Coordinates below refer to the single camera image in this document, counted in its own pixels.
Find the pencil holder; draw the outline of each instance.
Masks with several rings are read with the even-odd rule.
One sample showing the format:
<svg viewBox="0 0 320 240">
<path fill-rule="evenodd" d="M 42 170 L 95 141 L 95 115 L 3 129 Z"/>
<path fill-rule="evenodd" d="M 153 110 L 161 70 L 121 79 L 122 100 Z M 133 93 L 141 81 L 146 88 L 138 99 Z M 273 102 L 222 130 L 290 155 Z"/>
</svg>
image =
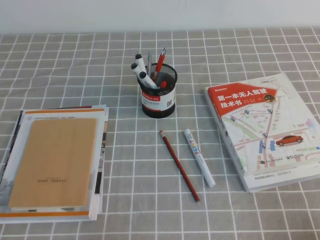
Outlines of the pencil holder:
<svg viewBox="0 0 320 240">
<path fill-rule="evenodd" d="M 151 79 L 155 74 L 157 63 L 151 66 Z M 154 119 L 162 119 L 171 115 L 176 108 L 176 82 L 178 75 L 176 70 L 167 64 L 162 64 L 161 71 L 155 84 L 165 88 L 153 89 L 144 86 L 138 79 L 141 88 L 141 101 L 143 112 Z"/>
</svg>

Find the barcode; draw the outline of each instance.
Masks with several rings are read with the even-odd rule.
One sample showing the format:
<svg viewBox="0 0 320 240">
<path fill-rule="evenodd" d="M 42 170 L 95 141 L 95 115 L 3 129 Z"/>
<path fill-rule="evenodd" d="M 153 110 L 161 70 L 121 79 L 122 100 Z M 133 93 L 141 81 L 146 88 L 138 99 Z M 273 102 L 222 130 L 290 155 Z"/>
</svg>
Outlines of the barcode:
<svg viewBox="0 0 320 240">
<path fill-rule="evenodd" d="M 166 107 L 169 107 L 172 104 L 172 99 L 166 103 Z"/>
</svg>

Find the red car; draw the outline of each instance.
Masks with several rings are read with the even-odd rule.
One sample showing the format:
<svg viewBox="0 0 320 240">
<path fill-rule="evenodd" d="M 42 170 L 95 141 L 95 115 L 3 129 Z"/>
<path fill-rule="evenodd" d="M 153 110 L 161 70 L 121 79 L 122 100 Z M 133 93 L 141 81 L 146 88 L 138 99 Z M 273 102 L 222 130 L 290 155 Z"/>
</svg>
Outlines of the red car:
<svg viewBox="0 0 320 240">
<path fill-rule="evenodd" d="M 291 143 L 301 143 L 304 139 L 301 136 L 285 136 L 284 138 L 282 138 L 279 141 L 276 141 L 275 144 L 283 146 L 284 144 L 291 144 Z"/>
</svg>

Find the stack of books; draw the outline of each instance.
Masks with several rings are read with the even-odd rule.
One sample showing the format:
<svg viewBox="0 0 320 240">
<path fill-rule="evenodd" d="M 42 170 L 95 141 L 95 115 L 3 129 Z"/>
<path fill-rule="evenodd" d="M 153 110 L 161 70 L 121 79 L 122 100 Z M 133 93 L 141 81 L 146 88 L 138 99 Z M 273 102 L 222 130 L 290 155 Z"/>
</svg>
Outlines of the stack of books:
<svg viewBox="0 0 320 240">
<path fill-rule="evenodd" d="M 320 125 L 285 73 L 204 94 L 246 191 L 320 176 Z"/>
<path fill-rule="evenodd" d="M 0 223 L 96 220 L 106 105 L 23 110 L 0 182 Z"/>
</svg>

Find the black marker cap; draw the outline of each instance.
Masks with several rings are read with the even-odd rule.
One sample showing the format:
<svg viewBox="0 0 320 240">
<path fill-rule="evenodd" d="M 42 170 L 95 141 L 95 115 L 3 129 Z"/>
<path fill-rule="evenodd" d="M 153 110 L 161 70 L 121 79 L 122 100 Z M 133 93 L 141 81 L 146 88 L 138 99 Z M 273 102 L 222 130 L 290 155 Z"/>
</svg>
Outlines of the black marker cap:
<svg viewBox="0 0 320 240">
<path fill-rule="evenodd" d="M 138 67 L 138 64 L 136 64 L 136 63 L 131 64 L 131 69 L 135 69 L 136 67 Z"/>
<path fill-rule="evenodd" d="M 140 77 L 141 79 L 144 79 L 146 76 L 147 76 L 147 73 L 144 72 L 144 71 L 140 72 L 140 74 L 139 74 L 139 77 Z"/>
<path fill-rule="evenodd" d="M 141 58 L 142 58 L 142 56 L 140 53 L 135 55 L 135 59 L 141 59 Z"/>
</svg>

